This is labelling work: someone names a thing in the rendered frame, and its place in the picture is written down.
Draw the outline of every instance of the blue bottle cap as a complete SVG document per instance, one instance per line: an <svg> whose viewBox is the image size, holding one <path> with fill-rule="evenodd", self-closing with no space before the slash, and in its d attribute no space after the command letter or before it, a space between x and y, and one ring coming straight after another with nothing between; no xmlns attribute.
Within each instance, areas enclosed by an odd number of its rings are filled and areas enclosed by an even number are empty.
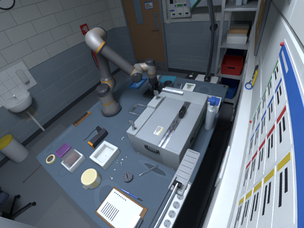
<svg viewBox="0 0 304 228"><path fill-rule="evenodd" d="M212 96L212 97L211 97L210 106L214 106L214 105L215 105L216 99L217 99L217 98L216 98L215 96Z"/></svg>

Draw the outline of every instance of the office chair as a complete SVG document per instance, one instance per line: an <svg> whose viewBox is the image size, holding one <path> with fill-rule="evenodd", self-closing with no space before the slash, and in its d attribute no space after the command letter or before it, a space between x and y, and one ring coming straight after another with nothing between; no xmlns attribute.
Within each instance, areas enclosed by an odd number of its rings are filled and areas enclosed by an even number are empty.
<svg viewBox="0 0 304 228"><path fill-rule="evenodd" d="M2 191L1 187L0 187L0 208L5 203L5 201L9 198L9 196L10 195L7 194L6 192ZM23 210L25 210L26 208L28 208L30 205L33 205L33 206L36 205L36 202L28 203L23 208L21 208L20 210L17 210L15 213L13 213L15 202L16 202L16 198L20 198L20 195L17 195L17 196L14 197L14 201L13 201L13 204L11 205L10 213L0 212L0 217L4 217L6 219L13 220L13 217L15 217L16 215L18 215L19 213L21 213Z"/></svg>

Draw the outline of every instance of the wooden brush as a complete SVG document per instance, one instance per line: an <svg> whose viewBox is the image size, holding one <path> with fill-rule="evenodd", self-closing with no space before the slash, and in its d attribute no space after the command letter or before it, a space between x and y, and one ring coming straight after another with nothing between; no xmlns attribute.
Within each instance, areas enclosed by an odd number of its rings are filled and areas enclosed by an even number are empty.
<svg viewBox="0 0 304 228"><path fill-rule="evenodd" d="M90 111L85 112L83 115L81 115L77 120L73 122L73 125L76 127L78 124L80 124L84 119L86 119L91 114Z"/></svg>

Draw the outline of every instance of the gray floor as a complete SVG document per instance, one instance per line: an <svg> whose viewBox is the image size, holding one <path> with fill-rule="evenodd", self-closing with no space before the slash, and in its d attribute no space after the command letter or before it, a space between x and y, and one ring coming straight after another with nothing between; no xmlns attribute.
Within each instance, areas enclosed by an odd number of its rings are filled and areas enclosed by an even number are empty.
<svg viewBox="0 0 304 228"><path fill-rule="evenodd" d="M158 72L158 74L186 76L173 72ZM119 84L128 76L120 71L114 77ZM2 174L0 185L2 190L10 194L1 211L9 212L14 195L20 194L21 198L17 199L15 210L33 201L37 205L16 216L14 219L18 222L39 228L98 228L36 160L37 154L98 101L96 94L90 93L26 146L29 155L23 162L8 161L0 168ZM223 106L219 120L222 128L228 127L231 110L232 105Z"/></svg>

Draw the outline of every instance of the power strip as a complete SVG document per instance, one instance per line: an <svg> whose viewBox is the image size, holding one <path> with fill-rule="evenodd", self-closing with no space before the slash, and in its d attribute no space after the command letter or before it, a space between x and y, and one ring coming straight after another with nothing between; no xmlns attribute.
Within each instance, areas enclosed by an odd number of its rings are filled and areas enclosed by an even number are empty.
<svg viewBox="0 0 304 228"><path fill-rule="evenodd" d="M160 228L169 228L173 227L175 220L181 210L181 207L188 195L189 189L191 187L191 184L187 185L186 190L184 191L184 194L182 196L175 194L167 212L164 216L163 220L161 221Z"/></svg>

